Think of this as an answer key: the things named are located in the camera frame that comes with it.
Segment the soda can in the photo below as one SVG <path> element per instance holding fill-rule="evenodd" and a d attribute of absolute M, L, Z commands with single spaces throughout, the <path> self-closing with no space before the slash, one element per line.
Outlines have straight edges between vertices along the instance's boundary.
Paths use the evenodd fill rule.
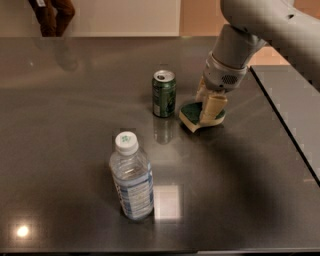
<path fill-rule="evenodd" d="M 176 105 L 176 78 L 168 70 L 159 70 L 152 79 L 153 113 L 159 117 L 169 117 Z"/>

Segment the bottle cap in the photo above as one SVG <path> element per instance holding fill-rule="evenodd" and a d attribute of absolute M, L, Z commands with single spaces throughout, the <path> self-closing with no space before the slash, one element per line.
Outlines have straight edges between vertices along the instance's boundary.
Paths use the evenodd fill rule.
<path fill-rule="evenodd" d="M 132 155 L 138 150 L 138 148 L 138 139 L 133 132 L 122 132 L 116 137 L 116 150 L 121 155 Z"/>

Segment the green sponge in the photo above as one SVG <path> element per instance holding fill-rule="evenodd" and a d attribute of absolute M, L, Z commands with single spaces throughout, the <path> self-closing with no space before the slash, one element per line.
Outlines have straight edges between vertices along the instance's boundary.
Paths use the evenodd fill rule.
<path fill-rule="evenodd" d="M 200 124 L 201 111 L 202 102 L 191 103 L 181 108 L 179 118 L 189 128 L 190 131 L 195 132 L 201 127 L 216 126 L 221 124 L 226 115 L 226 112 L 222 110 L 211 122 Z"/>

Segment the water bottle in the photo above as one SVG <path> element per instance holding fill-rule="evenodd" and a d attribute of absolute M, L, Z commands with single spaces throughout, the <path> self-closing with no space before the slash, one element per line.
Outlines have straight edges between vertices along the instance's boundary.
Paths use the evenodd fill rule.
<path fill-rule="evenodd" d="M 115 149 L 109 166 L 123 212 L 132 220 L 143 219 L 153 210 L 151 164 L 132 132 L 120 133 Z"/>

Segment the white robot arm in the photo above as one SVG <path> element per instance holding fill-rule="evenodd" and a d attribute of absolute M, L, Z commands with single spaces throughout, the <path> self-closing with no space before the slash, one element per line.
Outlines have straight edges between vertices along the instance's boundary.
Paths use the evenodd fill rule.
<path fill-rule="evenodd" d="M 206 88 L 214 92 L 237 88 L 252 55 L 266 42 L 311 84 L 320 84 L 320 20 L 293 4 L 294 0 L 221 0 L 230 25 L 223 27 L 206 61 Z"/>

